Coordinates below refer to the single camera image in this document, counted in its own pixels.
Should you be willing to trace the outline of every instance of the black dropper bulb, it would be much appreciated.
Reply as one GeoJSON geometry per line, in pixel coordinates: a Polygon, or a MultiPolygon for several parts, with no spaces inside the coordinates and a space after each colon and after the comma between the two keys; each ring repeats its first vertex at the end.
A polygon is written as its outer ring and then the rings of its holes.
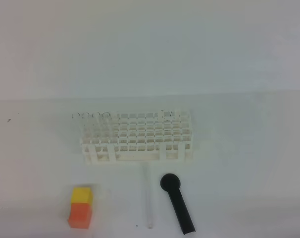
{"type": "Polygon", "coordinates": [[[164,191],[169,193],[183,234],[185,235],[190,232],[195,232],[190,214],[180,192],[181,182],[179,178],[174,174],[166,174],[162,177],[160,185],[164,191]]]}

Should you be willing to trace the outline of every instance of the white background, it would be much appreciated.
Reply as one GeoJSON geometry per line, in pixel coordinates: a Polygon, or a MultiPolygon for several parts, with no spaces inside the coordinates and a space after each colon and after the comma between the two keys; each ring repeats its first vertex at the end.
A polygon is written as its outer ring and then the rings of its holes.
{"type": "Polygon", "coordinates": [[[183,237],[159,186],[168,172],[181,180],[189,237],[300,238],[300,92],[0,101],[0,237],[79,237],[66,222],[77,184],[97,187],[85,237],[183,237]],[[176,105],[192,112],[194,160],[152,165],[148,230],[140,165],[86,166],[71,114],[176,105]]]}
{"type": "Polygon", "coordinates": [[[300,89],[300,0],[0,0],[0,99],[300,89]]]}
{"type": "Polygon", "coordinates": [[[183,237],[167,172],[188,237],[300,238],[300,92],[241,93],[291,89],[300,0],[0,0],[0,238],[183,237]],[[191,110],[195,155],[153,165],[148,230],[140,166],[85,166],[70,115],[166,107],[191,110]],[[88,232],[66,222],[77,184],[88,232]]]}

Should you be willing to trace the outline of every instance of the yellow block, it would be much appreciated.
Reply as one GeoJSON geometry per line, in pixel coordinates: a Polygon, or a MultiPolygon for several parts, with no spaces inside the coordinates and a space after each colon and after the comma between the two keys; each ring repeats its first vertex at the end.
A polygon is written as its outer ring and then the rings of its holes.
{"type": "Polygon", "coordinates": [[[89,187],[73,188],[71,203],[88,203],[92,205],[93,194],[89,187]]]}

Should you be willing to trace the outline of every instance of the test tube rack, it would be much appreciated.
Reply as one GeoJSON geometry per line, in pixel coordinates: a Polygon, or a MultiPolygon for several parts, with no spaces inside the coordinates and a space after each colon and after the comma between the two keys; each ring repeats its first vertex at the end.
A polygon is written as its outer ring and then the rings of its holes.
{"type": "Polygon", "coordinates": [[[87,164],[186,161],[193,157],[188,111],[76,113],[87,164]]]}

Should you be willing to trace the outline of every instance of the orange block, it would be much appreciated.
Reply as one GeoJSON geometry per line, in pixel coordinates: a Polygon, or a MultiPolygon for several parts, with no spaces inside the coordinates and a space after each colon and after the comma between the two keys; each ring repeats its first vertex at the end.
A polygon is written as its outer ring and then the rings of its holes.
{"type": "Polygon", "coordinates": [[[71,228],[88,229],[92,217],[92,208],[88,203],[72,203],[69,219],[71,228]]]}

